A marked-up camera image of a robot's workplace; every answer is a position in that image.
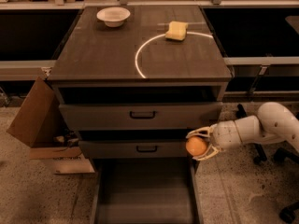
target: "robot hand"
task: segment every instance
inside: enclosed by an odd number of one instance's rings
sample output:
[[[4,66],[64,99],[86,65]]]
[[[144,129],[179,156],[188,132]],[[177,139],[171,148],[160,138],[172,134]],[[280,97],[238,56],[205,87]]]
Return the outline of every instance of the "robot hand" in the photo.
[[[186,136],[186,149],[195,160],[207,160],[221,151],[245,144],[287,141],[299,152],[299,120],[285,106],[268,102],[256,116],[222,121]]]

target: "drawer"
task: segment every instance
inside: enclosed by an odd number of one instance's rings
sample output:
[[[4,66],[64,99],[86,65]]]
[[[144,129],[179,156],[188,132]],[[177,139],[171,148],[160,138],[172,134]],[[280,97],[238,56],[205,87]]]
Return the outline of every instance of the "drawer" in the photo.
[[[185,142],[99,142],[80,141],[84,157],[89,159],[186,157]]]
[[[196,105],[60,105],[69,129],[198,128],[215,123],[222,103]]]
[[[187,158],[101,162],[90,223],[193,224],[201,216]]]

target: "open drawer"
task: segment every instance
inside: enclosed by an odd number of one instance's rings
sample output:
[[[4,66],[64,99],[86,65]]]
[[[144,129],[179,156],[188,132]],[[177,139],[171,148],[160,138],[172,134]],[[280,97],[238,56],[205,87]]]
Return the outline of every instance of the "open drawer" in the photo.
[[[91,222],[201,223],[192,162],[187,158],[104,160]]]

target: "box flap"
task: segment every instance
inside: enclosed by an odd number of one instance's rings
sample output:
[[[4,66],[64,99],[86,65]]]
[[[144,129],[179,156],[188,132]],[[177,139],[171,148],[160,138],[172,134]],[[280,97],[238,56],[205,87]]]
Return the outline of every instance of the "box flap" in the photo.
[[[37,147],[30,148],[30,160],[76,158],[82,154],[79,147]]]
[[[7,132],[29,147],[53,142],[65,124],[54,91],[39,77]]]

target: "orange ball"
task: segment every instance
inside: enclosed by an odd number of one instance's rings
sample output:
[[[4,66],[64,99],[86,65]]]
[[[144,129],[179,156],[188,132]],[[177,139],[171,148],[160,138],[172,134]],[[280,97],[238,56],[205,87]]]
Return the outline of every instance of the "orange ball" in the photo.
[[[186,149],[192,156],[200,156],[206,152],[207,142],[198,136],[192,136],[186,142]]]

